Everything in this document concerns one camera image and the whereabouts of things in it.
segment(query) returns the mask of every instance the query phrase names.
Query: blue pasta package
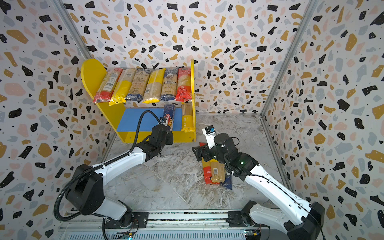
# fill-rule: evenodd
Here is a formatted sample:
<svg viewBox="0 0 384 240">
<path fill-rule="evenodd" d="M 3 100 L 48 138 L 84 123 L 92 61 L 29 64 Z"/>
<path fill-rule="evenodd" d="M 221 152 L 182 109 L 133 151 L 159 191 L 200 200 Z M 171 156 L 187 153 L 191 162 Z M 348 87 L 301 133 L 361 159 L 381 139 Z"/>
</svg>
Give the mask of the blue pasta package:
<svg viewBox="0 0 384 240">
<path fill-rule="evenodd" d="M 172 131 L 173 129 L 173 120 L 175 118 L 175 109 L 174 104 L 165 104 L 164 105 L 164 114 L 163 117 L 167 120 L 168 129 Z"/>
<path fill-rule="evenodd" d="M 222 187 L 228 188 L 229 190 L 232 190 L 232 175 L 226 174 L 224 182 L 222 182 L 220 185 Z"/>
</svg>

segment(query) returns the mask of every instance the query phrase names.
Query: clear plastic packaging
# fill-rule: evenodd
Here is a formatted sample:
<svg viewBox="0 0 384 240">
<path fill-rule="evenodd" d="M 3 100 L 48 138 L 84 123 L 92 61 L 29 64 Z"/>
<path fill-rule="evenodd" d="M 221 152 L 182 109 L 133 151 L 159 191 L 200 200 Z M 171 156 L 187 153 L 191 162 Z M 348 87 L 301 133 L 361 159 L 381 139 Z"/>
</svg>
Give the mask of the clear plastic packaging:
<svg viewBox="0 0 384 240">
<path fill-rule="evenodd" d="M 133 77 L 131 89 L 128 95 L 125 97 L 127 101 L 141 101 L 148 83 L 151 70 L 149 69 L 137 69 L 136 74 Z"/>
<path fill-rule="evenodd" d="M 148 85 L 144 93 L 143 103 L 158 103 L 161 97 L 165 68 L 151 72 Z"/>
<path fill-rule="evenodd" d="M 93 103 L 104 103 L 111 100 L 113 90 L 115 89 L 117 80 L 122 72 L 122 68 L 114 68 L 107 72 L 100 88 L 97 91 Z"/>
<path fill-rule="evenodd" d="M 125 96 L 129 93 L 132 86 L 133 77 L 135 76 L 136 69 L 125 69 L 122 71 L 119 80 L 116 84 L 115 91 L 109 101 L 109 105 L 125 103 Z"/>
<path fill-rule="evenodd" d="M 167 68 L 164 73 L 160 101 L 175 100 L 177 92 L 177 74 L 179 68 Z"/>
<path fill-rule="evenodd" d="M 180 102 L 192 100 L 191 68 L 179 68 L 175 100 Z"/>
<path fill-rule="evenodd" d="M 212 182 L 224 182 L 225 181 L 224 164 L 219 163 L 215 159 L 211 160 L 210 162 L 211 162 Z"/>
</svg>

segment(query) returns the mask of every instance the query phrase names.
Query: yellow shelf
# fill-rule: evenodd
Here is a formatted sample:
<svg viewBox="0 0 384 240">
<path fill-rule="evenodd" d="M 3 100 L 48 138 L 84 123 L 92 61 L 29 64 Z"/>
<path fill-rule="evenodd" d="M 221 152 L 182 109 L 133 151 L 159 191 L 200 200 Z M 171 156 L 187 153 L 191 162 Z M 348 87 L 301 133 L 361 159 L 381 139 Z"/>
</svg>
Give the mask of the yellow shelf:
<svg viewBox="0 0 384 240">
<path fill-rule="evenodd" d="M 84 88 L 93 99 L 98 91 L 101 82 L 107 71 L 102 63 L 96 59 L 88 59 L 81 66 L 81 80 Z M 174 142 L 195 142 L 196 141 L 196 111 L 195 111 L 195 68 L 194 60 L 191 60 L 191 87 L 192 87 L 192 105 L 193 105 L 193 124 L 195 131 L 173 131 Z M 135 132 L 118 132 L 119 123 L 125 111 L 130 111 L 124 104 L 115 104 L 109 106 L 108 103 L 96 103 L 104 117 L 107 119 L 113 130 L 117 133 L 119 138 L 124 143 L 133 143 Z M 141 142 L 145 137 L 150 135 L 149 131 L 139 132 L 137 142 Z"/>
</svg>

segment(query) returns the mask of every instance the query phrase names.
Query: metal frame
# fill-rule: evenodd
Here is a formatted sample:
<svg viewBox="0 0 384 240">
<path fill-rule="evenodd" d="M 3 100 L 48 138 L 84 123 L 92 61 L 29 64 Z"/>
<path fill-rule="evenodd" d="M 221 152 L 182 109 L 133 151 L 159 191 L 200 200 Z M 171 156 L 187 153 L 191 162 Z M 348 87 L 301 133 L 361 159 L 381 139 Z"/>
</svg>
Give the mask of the metal frame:
<svg viewBox="0 0 384 240">
<path fill-rule="evenodd" d="M 51 3 L 60 16 L 61 20 L 63 21 L 65 28 L 68 30 L 70 35 L 73 37 L 73 40 L 75 41 L 77 47 L 79 48 L 81 55 L 85 59 L 92 58 L 91 54 L 89 53 L 88 47 L 83 42 L 81 35 L 77 29 L 77 27 L 74 25 L 68 11 L 64 7 L 64 3 L 62 0 L 51 0 Z"/>
<path fill-rule="evenodd" d="M 280 86 L 280 83 L 283 80 L 283 77 L 286 73 L 286 70 L 288 69 L 288 66 L 291 63 L 293 55 L 295 54 L 295 51 L 296 51 L 297 47 L 299 46 L 300 40 L 303 37 L 303 35 L 307 29 L 308 23 L 309 23 L 312 15 L 313 15 L 313 12 L 314 12 L 316 6 L 318 5 L 318 3 L 319 3 L 319 0 L 309 0 L 308 6 L 307 6 L 307 8 L 303 14 L 303 19 L 300 22 L 297 33 L 296 33 L 296 35 L 292 41 L 291 46 L 288 49 L 287 54 L 285 55 L 285 58 L 283 60 L 283 65 L 281 66 L 280 71 L 277 74 L 276 80 L 272 85 L 271 91 L 268 94 L 267 100 L 265 101 L 264 107 L 260 113 L 261 122 L 262 122 L 262 125 L 264 128 L 264 132 L 265 132 L 267 141 L 269 143 L 269 146 L 271 147 L 272 155 L 273 155 L 273 158 L 275 159 L 276 166 L 279 170 L 281 180 L 283 181 L 283 185 L 286 188 L 288 188 L 291 192 L 293 191 L 293 187 L 290 184 L 290 181 L 288 180 L 287 175 L 285 174 L 284 166 L 280 161 L 278 150 L 276 148 L 276 145 L 273 143 L 272 136 L 269 133 L 268 123 L 266 122 L 264 117 L 267 114 L 268 107 L 271 104 L 271 102 L 273 101 L 273 97 L 274 97 L 275 93 L 277 92 L 278 87 Z"/>
<path fill-rule="evenodd" d="M 297 29 L 297 33 L 295 37 L 293 38 L 292 44 L 290 45 L 287 54 L 285 55 L 285 58 L 283 60 L 283 64 L 280 68 L 279 73 L 277 74 L 276 81 L 273 83 L 270 93 L 268 94 L 267 100 L 265 101 L 263 110 L 261 112 L 261 116 L 265 116 L 266 112 L 268 110 L 268 106 L 273 100 L 273 95 L 277 92 L 278 86 L 280 85 L 281 81 L 283 80 L 283 76 L 285 75 L 285 72 L 291 63 L 291 60 L 293 58 L 293 55 L 295 54 L 295 51 L 297 47 L 299 46 L 300 40 L 307 29 L 307 25 L 309 20 L 312 17 L 312 14 L 318 4 L 319 0 L 309 0 L 308 6 L 303 14 L 303 19 L 300 22 L 300 25 Z"/>
<path fill-rule="evenodd" d="M 105 150 L 105 153 L 104 153 L 100 162 L 105 162 L 107 160 L 108 153 L 111 150 L 111 147 L 116 140 L 116 136 L 117 136 L 117 133 L 115 131 L 113 131 L 113 133 L 109 136 L 110 137 L 109 144 L 108 144 L 107 149 Z"/>
<path fill-rule="evenodd" d="M 246 230 L 256 230 L 256 227 L 230 227 L 226 221 L 229 211 L 240 209 L 215 209 L 215 210 L 134 210 L 133 212 L 148 212 L 147 227 L 138 229 L 133 239 L 167 239 L 160 234 L 172 234 L 171 239 L 245 239 Z M 58 240 L 66 239 L 101 239 L 102 218 L 93 215 L 79 215 L 78 217 L 62 222 L 58 228 Z M 124 228 L 106 229 L 109 239 L 120 237 Z M 198 237 L 192 234 L 205 234 Z"/>
<path fill-rule="evenodd" d="M 280 174 L 281 180 L 283 182 L 283 185 L 286 188 L 288 188 L 291 192 L 293 192 L 293 188 L 292 188 L 292 186 L 291 186 L 291 184 L 290 184 L 290 182 L 288 180 L 287 175 L 285 174 L 284 166 L 283 166 L 282 162 L 280 161 L 280 157 L 279 157 L 279 154 L 277 152 L 276 145 L 273 143 L 271 134 L 269 134 L 268 124 L 266 123 L 264 118 L 260 118 L 260 120 L 262 122 L 262 125 L 263 125 L 263 128 L 264 128 L 264 132 L 265 132 L 265 136 L 266 136 L 266 139 L 268 141 L 269 147 L 271 148 L 271 152 L 272 152 L 273 158 L 274 158 L 274 160 L 276 162 L 277 169 L 279 170 L 279 174 Z"/>
</svg>

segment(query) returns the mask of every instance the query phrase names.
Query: red pasta package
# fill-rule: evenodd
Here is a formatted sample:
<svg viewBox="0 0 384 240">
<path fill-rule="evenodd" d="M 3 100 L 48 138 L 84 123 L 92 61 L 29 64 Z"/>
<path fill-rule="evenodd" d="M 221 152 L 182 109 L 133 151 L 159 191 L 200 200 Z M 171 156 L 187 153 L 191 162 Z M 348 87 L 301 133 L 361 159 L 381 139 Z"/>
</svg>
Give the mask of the red pasta package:
<svg viewBox="0 0 384 240">
<path fill-rule="evenodd" d="M 117 80 L 122 72 L 122 68 L 114 68 L 109 70 L 101 82 L 93 103 L 104 103 L 111 100 L 113 90 L 115 89 Z"/>
<path fill-rule="evenodd" d="M 180 102 L 192 100 L 191 68 L 179 68 L 175 100 Z"/>
</svg>

